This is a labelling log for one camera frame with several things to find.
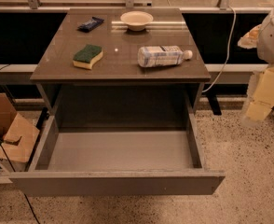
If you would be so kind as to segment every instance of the bottle cap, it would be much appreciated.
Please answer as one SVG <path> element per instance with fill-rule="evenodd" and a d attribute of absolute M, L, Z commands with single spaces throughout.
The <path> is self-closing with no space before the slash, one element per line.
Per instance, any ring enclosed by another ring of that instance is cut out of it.
<path fill-rule="evenodd" d="M 190 60 L 193 56 L 192 50 L 185 50 L 184 51 L 184 59 L 185 60 Z"/>

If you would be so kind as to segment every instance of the open drawer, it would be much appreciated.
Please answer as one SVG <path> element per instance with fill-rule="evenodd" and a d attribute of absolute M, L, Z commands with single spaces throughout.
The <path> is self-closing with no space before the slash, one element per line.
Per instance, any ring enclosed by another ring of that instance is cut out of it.
<path fill-rule="evenodd" d="M 184 85 L 63 85 L 27 172 L 30 196 L 207 195 L 224 179 L 204 168 Z"/>

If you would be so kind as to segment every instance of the bowl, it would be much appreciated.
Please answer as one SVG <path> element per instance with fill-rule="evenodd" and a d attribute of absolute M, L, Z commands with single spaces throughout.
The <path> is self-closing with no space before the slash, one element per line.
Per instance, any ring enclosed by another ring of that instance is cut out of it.
<path fill-rule="evenodd" d="M 130 11 L 121 15 L 120 20 L 132 31 L 142 31 L 154 20 L 153 16 L 143 11 Z"/>

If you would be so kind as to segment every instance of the speckled floor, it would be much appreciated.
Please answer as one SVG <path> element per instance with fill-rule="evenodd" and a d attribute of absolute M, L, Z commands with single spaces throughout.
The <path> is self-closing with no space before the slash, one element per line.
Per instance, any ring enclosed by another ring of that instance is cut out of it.
<path fill-rule="evenodd" d="M 231 106 L 196 117 L 207 167 L 226 172 L 212 196 L 29 198 L 40 222 L 274 224 L 274 118 L 244 128 Z M 0 223 L 36 223 L 13 185 L 0 185 Z"/>

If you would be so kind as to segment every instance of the bottle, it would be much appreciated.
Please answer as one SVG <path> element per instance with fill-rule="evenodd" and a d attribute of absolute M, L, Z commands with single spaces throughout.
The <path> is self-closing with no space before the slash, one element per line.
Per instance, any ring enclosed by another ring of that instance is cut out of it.
<path fill-rule="evenodd" d="M 178 65 L 192 56 L 191 50 L 182 51 L 178 46 L 141 47 L 138 50 L 138 64 L 141 67 Z"/>

